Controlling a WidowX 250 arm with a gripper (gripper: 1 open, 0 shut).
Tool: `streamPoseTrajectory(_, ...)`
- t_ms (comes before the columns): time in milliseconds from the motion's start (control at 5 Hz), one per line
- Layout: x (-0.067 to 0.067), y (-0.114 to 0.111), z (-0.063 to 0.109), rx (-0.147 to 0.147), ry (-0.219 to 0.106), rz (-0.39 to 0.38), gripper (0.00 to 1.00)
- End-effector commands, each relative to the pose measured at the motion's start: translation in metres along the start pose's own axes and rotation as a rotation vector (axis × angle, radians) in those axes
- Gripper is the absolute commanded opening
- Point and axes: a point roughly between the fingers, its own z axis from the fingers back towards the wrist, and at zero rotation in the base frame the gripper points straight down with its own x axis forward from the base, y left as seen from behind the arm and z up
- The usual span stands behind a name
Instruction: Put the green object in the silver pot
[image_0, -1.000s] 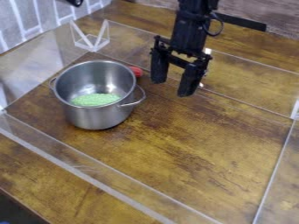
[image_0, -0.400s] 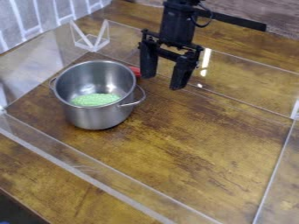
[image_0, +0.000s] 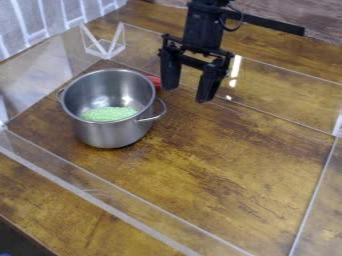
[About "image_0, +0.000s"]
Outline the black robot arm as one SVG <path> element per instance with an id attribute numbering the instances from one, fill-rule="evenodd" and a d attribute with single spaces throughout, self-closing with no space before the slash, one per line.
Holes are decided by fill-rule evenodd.
<path id="1" fill-rule="evenodd" d="M 161 88 L 178 86 L 181 66 L 201 71 L 196 102 L 211 101 L 228 71 L 233 54 L 220 48 L 224 26 L 224 7 L 229 0 L 190 0 L 182 37 L 162 34 L 158 49 Z"/>

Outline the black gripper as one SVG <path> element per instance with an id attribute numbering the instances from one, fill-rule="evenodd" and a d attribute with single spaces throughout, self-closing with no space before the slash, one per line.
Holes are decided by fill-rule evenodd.
<path id="1" fill-rule="evenodd" d="M 223 32 L 235 29 L 225 26 L 228 1 L 189 1 L 182 36 L 162 34 L 158 50 L 161 88 L 178 86 L 181 66 L 202 71 L 198 80 L 196 102 L 213 99 L 232 54 L 220 48 Z"/>

